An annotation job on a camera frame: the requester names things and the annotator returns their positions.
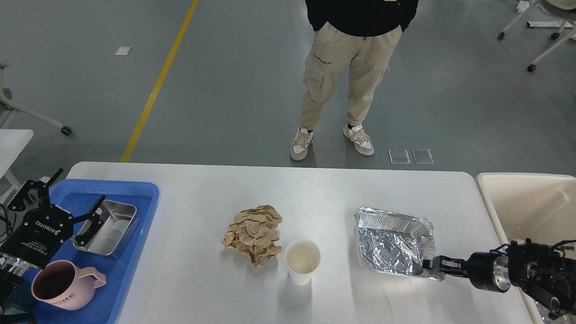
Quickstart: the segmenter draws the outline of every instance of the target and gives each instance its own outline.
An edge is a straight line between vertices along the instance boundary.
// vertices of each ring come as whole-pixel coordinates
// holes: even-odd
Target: stainless steel container
[[[86,246],[74,245],[74,247],[81,251],[118,259],[138,225],[136,206],[105,200],[100,205],[100,209],[100,220],[104,222],[104,225]],[[84,223],[78,232],[79,235],[88,230],[90,227],[88,222]]]
[[[423,217],[359,207],[358,246],[366,267],[382,273],[443,280],[445,275],[422,268],[436,256],[432,223]]]

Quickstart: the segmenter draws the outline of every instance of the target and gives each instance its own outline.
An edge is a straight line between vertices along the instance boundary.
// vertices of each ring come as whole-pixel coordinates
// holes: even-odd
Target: pink mug
[[[75,311],[86,306],[94,297],[96,288],[105,284],[106,276],[94,267],[79,269],[68,260],[58,260],[34,277],[32,296],[50,305]]]

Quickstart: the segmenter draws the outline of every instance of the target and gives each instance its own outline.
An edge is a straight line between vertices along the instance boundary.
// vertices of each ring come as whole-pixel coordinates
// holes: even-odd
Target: white sneaker
[[[346,136],[352,143],[354,143],[354,148],[358,153],[362,155],[372,155],[374,154],[374,147],[372,146],[372,140],[370,136],[364,133],[362,125],[348,128],[348,125],[344,125],[342,133]]]
[[[306,128],[299,128],[292,143],[290,143],[290,158],[294,161],[303,160],[308,154],[308,145],[312,143],[314,133],[308,134]]]

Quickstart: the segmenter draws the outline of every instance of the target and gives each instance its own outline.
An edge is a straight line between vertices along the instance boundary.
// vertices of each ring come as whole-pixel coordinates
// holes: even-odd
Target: trash bin
[[[500,244],[526,238],[553,245],[576,239],[576,178],[569,175],[482,173],[476,177]],[[566,256],[576,259],[575,251]],[[534,323],[542,320],[534,300],[522,293]]]

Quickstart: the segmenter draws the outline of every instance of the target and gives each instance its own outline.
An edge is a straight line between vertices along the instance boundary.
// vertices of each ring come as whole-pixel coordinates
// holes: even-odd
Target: robotic arm
[[[86,214],[78,217],[50,203],[48,188],[62,171],[59,169],[46,183],[28,180],[7,206],[11,212],[25,214],[22,224],[0,246],[0,257],[5,259],[0,266],[0,314],[3,314],[4,302],[22,284],[23,276],[29,268],[46,267],[67,239],[71,239],[77,246],[85,246],[103,225],[96,210],[105,199],[104,195],[97,199]],[[86,220],[90,221],[89,229],[82,235],[73,235],[74,224]],[[9,318],[0,315],[0,323],[8,323],[11,321]]]
[[[567,245],[576,240],[564,240],[553,246],[512,241],[488,253],[475,252],[468,260],[443,255],[424,260],[425,269],[470,279],[478,289],[506,292],[511,285],[550,310],[548,317],[556,319],[566,314],[576,315],[576,260],[566,258]]]

